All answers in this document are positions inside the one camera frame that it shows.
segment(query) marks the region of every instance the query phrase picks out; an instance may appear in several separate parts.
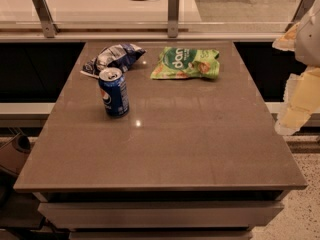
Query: blue can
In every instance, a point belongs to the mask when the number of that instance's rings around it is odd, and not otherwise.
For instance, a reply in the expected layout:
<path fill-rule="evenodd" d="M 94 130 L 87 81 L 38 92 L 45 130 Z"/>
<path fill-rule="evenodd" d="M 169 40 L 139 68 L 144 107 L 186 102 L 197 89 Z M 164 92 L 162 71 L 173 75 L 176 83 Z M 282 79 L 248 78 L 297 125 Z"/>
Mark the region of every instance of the blue can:
<path fill-rule="evenodd" d="M 109 116 L 124 116 L 129 111 L 127 86 L 122 71 L 118 68 L 106 68 L 99 74 L 99 86 L 102 100 Z"/>

